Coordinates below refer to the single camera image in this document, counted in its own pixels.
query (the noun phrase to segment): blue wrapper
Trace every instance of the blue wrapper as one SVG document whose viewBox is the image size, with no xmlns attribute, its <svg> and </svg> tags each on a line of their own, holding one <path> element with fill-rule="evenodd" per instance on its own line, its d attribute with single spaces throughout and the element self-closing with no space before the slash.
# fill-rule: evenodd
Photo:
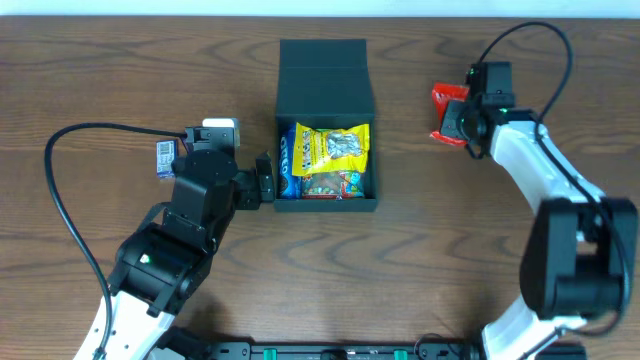
<svg viewBox="0 0 640 360">
<path fill-rule="evenodd" d="M 281 199 L 300 198 L 300 178 L 293 176 L 293 144 L 296 139 L 295 126 L 280 138 L 280 184 Z"/>
</svg>

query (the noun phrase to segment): box lid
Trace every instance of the box lid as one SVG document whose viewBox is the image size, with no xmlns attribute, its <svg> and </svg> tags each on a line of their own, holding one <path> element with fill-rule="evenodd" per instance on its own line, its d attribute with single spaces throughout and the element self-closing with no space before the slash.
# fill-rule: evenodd
<svg viewBox="0 0 640 360">
<path fill-rule="evenodd" d="M 281 40 L 276 116 L 374 117 L 365 40 Z"/>
</svg>

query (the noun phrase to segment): green connector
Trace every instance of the green connector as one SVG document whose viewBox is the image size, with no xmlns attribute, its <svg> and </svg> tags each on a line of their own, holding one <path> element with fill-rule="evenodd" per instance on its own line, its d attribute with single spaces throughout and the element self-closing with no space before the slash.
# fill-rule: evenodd
<svg viewBox="0 0 640 360">
<path fill-rule="evenodd" d="M 409 359 L 409 354 L 407 354 L 406 350 L 395 350 L 393 352 L 393 359 L 394 360 L 408 360 Z"/>
<path fill-rule="evenodd" d="M 263 356 L 264 360 L 277 360 L 278 351 L 276 349 L 264 349 Z"/>
</svg>

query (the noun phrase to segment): box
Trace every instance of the box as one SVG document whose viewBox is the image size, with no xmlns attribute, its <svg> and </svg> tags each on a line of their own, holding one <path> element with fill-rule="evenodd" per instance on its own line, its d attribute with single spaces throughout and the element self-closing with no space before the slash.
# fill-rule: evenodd
<svg viewBox="0 0 640 360">
<path fill-rule="evenodd" d="M 280 199 L 285 212 L 371 212 L 378 205 L 375 109 L 365 40 L 281 40 L 277 140 L 297 122 L 314 129 L 348 129 L 369 124 L 370 150 L 363 176 L 364 199 Z M 280 164 L 280 153 L 276 165 Z M 279 166 L 276 189 L 279 188 Z"/>
</svg>

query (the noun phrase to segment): wire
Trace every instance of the wire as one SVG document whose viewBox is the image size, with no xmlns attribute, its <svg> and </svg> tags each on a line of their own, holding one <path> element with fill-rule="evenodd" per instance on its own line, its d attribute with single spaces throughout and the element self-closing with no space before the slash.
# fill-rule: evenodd
<svg viewBox="0 0 640 360">
<path fill-rule="evenodd" d="M 416 341 L 416 343 L 413 345 L 413 354 L 418 356 L 419 359 L 421 360 L 425 360 L 422 355 L 420 355 L 420 352 L 418 351 L 418 348 L 420 347 L 420 345 L 422 345 L 422 343 L 424 342 L 424 340 L 428 337 L 436 337 L 438 339 L 444 339 L 444 336 L 437 334 L 437 333 L 427 333 L 424 334 L 422 336 L 420 336 L 420 338 L 418 339 L 418 341 Z M 453 353 L 453 355 L 455 356 L 460 356 L 460 353 L 458 353 L 457 351 L 453 350 L 453 347 L 451 346 L 451 344 L 449 342 L 447 342 L 447 347 L 449 347 L 449 350 Z"/>
<path fill-rule="evenodd" d="M 604 228 L 609 232 L 609 235 L 611 236 L 615 244 L 616 253 L 618 255 L 618 259 L 620 260 L 620 263 L 622 266 L 622 272 L 623 272 L 622 289 L 621 289 L 622 296 L 620 299 L 620 305 L 618 306 L 618 311 L 616 312 L 614 319 L 607 326 L 604 326 L 603 328 L 596 329 L 596 330 L 579 330 L 579 329 L 570 329 L 567 327 L 560 327 L 556 329 L 556 331 L 566 331 L 566 332 L 570 332 L 576 335 L 586 336 L 586 337 L 604 336 L 611 333 L 611 331 L 613 331 L 613 329 L 615 329 L 620 324 L 620 322 L 622 321 L 622 318 L 624 317 L 627 304 L 629 303 L 629 300 L 631 298 L 631 275 L 629 273 L 629 265 L 627 264 L 627 260 L 626 260 L 627 259 L 626 249 L 624 247 L 624 243 L 620 239 L 620 235 L 618 234 L 615 227 L 611 223 L 609 214 L 607 214 L 607 211 L 604 209 L 602 204 L 598 203 L 595 200 L 595 198 L 579 183 L 579 181 L 574 176 L 572 176 L 569 173 L 569 171 L 567 171 L 567 169 L 565 169 L 565 167 L 560 163 L 560 161 L 556 159 L 556 157 L 553 155 L 553 153 L 549 150 L 547 145 L 544 143 L 546 134 L 540 133 L 540 125 L 543 123 L 545 116 L 547 115 L 547 113 L 549 112 L 553 104 L 556 102 L 556 100 L 562 93 L 562 90 L 564 90 L 564 87 L 567 84 L 567 81 L 569 80 L 569 76 L 571 76 L 571 68 L 573 67 L 573 50 L 571 49 L 571 43 L 569 42 L 569 39 L 567 39 L 566 35 L 562 32 L 562 30 L 558 29 L 554 25 L 551 25 L 544 21 L 529 21 L 529 22 L 522 23 L 520 25 L 516 25 L 511 29 L 502 33 L 500 36 L 498 36 L 482 53 L 482 55 L 478 59 L 477 64 L 480 64 L 484 60 L 484 58 L 487 56 L 487 54 L 489 54 L 491 49 L 505 36 L 511 34 L 512 32 L 518 29 L 522 29 L 528 26 L 542 26 L 553 31 L 562 40 L 567 53 L 567 64 L 566 64 L 564 75 L 562 76 L 562 80 L 560 81 L 558 88 L 553 93 L 553 95 L 551 96 L 551 98 L 545 105 L 544 109 L 542 110 L 542 112 L 540 113 L 540 115 L 535 121 L 534 134 L 535 134 L 536 143 L 540 146 L 540 148 L 545 153 L 545 155 L 549 158 L 549 160 L 551 160 L 551 162 L 558 168 L 558 170 L 562 173 L 562 175 L 565 176 L 567 181 L 572 186 L 574 186 L 585 197 L 585 199 L 587 199 L 587 202 L 596 210 L 597 214 L 602 218 L 602 224 Z"/>
<path fill-rule="evenodd" d="M 102 273 L 102 270 L 100 270 L 100 266 L 98 265 L 98 262 L 96 261 L 95 257 L 93 257 L 91 250 L 89 250 L 89 248 L 87 247 L 87 244 L 82 239 L 82 236 L 80 236 L 78 229 L 73 224 L 73 221 L 71 221 L 71 217 L 69 216 L 69 213 L 67 212 L 64 205 L 62 204 L 62 199 L 60 198 L 60 193 L 58 193 L 58 188 L 56 186 L 56 182 L 53 177 L 53 166 L 51 161 L 53 146 L 55 145 L 56 141 L 58 141 L 58 139 L 60 139 L 63 135 L 75 130 L 92 129 L 92 128 L 125 130 L 125 131 L 132 131 L 132 132 L 142 133 L 142 134 L 172 136 L 172 137 L 181 137 L 184 134 L 174 133 L 170 131 L 161 131 L 161 130 L 134 127 L 134 126 L 120 125 L 120 124 L 112 124 L 112 123 L 83 123 L 83 124 L 71 125 L 62 130 L 59 130 L 58 132 L 53 134 L 51 138 L 49 138 L 49 141 L 47 142 L 47 146 L 44 148 L 44 172 L 45 172 L 45 177 L 47 179 L 49 192 L 51 193 L 51 197 L 53 198 L 53 203 L 56 205 L 56 208 L 60 212 L 60 216 L 62 217 L 62 220 L 64 221 L 65 225 L 67 225 L 67 228 L 71 233 L 71 236 L 78 244 L 78 247 L 80 247 L 80 250 L 82 250 L 82 254 L 84 254 L 85 258 L 87 259 L 87 262 L 89 262 L 89 265 L 93 269 L 93 272 L 96 274 L 96 277 L 98 278 L 98 282 L 100 283 L 100 288 L 102 290 L 102 296 L 104 296 L 107 316 L 105 321 L 105 331 L 104 331 L 104 334 L 102 335 L 102 341 L 100 342 L 100 346 L 96 349 L 94 353 L 94 360 L 98 360 L 98 359 L 104 359 L 106 355 L 105 350 L 107 347 L 107 342 L 109 341 L 109 336 L 111 335 L 111 327 L 113 325 L 113 313 L 111 308 L 111 295 L 109 293 L 109 286 L 107 284 L 107 280 L 104 277 L 104 274 Z"/>
</svg>

